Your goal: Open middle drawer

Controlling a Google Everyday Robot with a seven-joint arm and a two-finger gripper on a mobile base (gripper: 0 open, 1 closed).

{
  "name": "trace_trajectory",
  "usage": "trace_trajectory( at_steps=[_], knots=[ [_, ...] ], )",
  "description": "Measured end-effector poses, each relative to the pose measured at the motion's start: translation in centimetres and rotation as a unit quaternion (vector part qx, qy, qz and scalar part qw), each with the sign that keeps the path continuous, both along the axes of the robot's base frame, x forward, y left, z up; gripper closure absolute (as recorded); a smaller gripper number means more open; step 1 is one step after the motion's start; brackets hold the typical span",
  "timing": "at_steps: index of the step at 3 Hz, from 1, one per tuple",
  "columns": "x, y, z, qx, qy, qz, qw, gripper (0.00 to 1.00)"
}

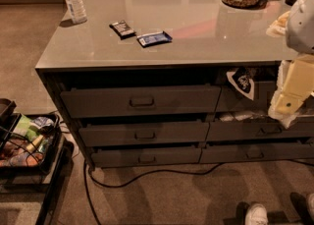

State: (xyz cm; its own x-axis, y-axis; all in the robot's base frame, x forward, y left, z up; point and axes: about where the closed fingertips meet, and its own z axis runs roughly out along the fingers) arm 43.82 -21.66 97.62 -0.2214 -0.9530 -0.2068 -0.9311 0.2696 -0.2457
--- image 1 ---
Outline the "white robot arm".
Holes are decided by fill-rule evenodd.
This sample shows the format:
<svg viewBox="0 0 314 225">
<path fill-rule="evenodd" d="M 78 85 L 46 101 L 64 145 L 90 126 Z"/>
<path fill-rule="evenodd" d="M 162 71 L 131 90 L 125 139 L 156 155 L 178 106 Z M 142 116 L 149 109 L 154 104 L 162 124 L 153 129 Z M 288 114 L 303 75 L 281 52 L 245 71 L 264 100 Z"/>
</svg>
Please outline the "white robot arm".
<svg viewBox="0 0 314 225">
<path fill-rule="evenodd" d="M 289 12 L 273 22 L 269 31 L 279 30 L 277 23 L 286 23 L 281 33 L 286 37 L 287 46 L 298 55 L 291 62 L 283 61 L 279 67 L 277 90 L 268 116 L 288 129 L 314 91 L 314 0 L 296 0 Z"/>
</svg>

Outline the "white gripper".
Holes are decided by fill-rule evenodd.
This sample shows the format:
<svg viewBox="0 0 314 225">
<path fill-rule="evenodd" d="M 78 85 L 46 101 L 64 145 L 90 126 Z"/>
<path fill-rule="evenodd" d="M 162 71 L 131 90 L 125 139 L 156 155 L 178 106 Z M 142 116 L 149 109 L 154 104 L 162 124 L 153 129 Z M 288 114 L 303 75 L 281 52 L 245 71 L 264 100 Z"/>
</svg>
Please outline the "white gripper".
<svg viewBox="0 0 314 225">
<path fill-rule="evenodd" d="M 268 116 L 288 129 L 300 116 L 300 107 L 313 91 L 314 55 L 299 54 L 292 61 L 282 61 Z"/>
</svg>

